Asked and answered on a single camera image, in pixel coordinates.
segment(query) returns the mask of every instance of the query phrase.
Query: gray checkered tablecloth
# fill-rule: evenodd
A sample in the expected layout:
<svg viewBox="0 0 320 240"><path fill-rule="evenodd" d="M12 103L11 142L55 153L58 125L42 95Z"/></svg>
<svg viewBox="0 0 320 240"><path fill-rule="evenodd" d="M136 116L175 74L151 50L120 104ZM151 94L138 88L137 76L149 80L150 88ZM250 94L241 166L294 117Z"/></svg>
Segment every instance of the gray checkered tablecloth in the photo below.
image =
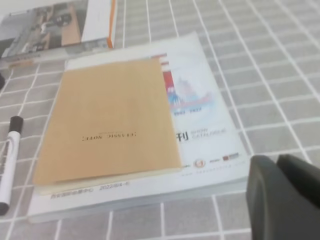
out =
<svg viewBox="0 0 320 240"><path fill-rule="evenodd" d="M119 0L115 46L196 31L248 153L320 166L319 23L319 0ZM1 70L0 151L10 117L25 125L0 240L251 239L244 192L29 224L31 176L63 71L63 61Z"/></svg>

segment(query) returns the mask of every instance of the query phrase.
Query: red logo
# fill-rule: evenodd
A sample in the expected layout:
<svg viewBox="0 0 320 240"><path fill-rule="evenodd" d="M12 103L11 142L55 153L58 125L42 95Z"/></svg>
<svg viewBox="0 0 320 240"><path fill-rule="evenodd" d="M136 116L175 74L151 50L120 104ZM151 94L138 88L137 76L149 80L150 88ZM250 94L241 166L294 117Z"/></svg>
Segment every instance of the red logo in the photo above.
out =
<svg viewBox="0 0 320 240"><path fill-rule="evenodd" d="M202 159L197 159L194 161L193 165L198 168L201 169L206 165L206 161L202 160Z"/></svg>

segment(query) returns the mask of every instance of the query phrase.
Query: magazine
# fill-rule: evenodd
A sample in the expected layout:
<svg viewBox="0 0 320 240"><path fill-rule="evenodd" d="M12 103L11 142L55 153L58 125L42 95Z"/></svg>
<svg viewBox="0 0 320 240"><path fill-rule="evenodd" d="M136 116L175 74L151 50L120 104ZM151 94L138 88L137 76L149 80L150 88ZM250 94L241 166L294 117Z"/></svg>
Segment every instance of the magazine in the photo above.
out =
<svg viewBox="0 0 320 240"><path fill-rule="evenodd" d="M112 48L116 8L116 0L77 0L10 13L0 20L1 61Z"/></svg>

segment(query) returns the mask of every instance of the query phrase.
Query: book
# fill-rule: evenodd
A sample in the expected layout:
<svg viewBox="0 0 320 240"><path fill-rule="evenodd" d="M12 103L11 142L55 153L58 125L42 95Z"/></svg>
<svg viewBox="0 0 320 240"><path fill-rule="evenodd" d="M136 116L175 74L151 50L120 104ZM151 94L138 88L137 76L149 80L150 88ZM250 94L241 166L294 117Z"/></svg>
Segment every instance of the book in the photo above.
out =
<svg viewBox="0 0 320 240"><path fill-rule="evenodd" d="M67 69L145 58L157 58L162 65L182 171L48 195L35 189L30 222L246 189L250 158L195 33L80 57L70 60Z"/></svg>
<svg viewBox="0 0 320 240"><path fill-rule="evenodd" d="M0 16L2 66L113 48L116 0L77 0Z"/></svg>
<svg viewBox="0 0 320 240"><path fill-rule="evenodd" d="M77 180L85 184L100 177L105 184L115 181L108 177L123 181L181 167L157 59L63 74L33 175L36 186L66 187L72 181L64 189L72 190L79 188Z"/></svg>

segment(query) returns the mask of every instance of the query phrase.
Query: kraft paper notebook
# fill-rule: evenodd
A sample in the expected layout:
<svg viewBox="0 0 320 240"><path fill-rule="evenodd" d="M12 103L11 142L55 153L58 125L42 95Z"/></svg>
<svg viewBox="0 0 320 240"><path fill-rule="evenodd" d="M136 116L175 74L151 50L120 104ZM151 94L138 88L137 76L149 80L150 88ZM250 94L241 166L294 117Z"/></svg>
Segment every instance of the kraft paper notebook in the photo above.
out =
<svg viewBox="0 0 320 240"><path fill-rule="evenodd" d="M86 186L100 184L101 177L121 181L181 167L157 59L64 73L33 176L35 185L69 183L62 188L73 189L79 187L77 181Z"/></svg>

